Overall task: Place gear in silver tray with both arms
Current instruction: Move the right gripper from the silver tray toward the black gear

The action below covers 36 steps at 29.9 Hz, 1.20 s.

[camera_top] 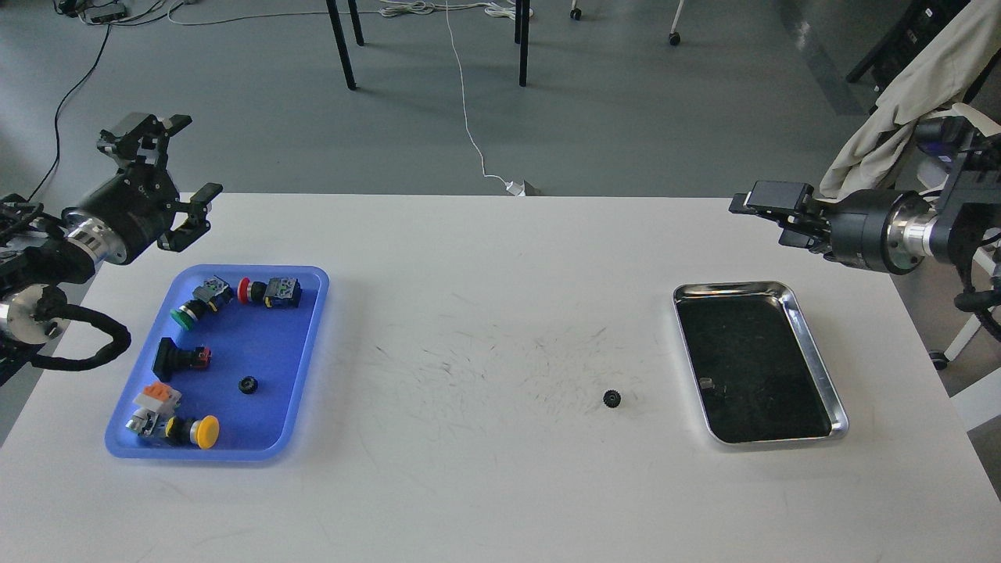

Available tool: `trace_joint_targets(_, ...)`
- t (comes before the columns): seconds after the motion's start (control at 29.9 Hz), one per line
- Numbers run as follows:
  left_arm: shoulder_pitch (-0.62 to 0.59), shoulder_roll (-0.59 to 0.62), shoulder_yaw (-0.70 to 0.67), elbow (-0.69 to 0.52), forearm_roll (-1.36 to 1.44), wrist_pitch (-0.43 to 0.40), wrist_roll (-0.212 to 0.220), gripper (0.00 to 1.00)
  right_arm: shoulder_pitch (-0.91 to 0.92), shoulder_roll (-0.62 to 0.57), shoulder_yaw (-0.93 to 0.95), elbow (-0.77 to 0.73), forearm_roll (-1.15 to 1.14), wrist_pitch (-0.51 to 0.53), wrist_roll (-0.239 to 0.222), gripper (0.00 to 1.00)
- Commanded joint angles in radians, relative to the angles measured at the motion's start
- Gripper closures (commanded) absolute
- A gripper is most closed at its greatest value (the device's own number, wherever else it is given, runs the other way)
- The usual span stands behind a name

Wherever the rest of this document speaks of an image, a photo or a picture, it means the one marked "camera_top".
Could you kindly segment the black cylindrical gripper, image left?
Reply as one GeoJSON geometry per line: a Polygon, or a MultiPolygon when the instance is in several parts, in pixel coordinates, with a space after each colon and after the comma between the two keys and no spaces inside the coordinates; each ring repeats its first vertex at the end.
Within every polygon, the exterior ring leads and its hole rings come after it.
{"type": "Polygon", "coordinates": [[[170,139],[191,122],[185,114],[160,119],[132,112],[111,131],[100,131],[97,150],[114,161],[116,173],[77,206],[62,210],[68,239],[89,253],[94,264],[131,264],[154,242],[165,252],[183,252],[210,231],[207,215],[223,186],[206,183],[189,202],[180,202],[166,170],[170,139]],[[132,171],[143,181],[129,178],[132,171]],[[179,213],[185,221],[171,228],[179,213]]]}

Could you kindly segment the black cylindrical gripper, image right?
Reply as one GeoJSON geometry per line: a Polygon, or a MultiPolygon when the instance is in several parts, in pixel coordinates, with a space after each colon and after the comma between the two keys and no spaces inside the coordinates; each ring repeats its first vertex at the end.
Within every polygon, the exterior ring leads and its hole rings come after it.
{"type": "Polygon", "coordinates": [[[931,219],[931,204],[912,190],[858,190],[821,202],[805,182],[756,181],[730,200],[729,213],[779,221],[780,246],[797,247],[857,270],[904,275],[926,253],[910,236],[931,219]]]}

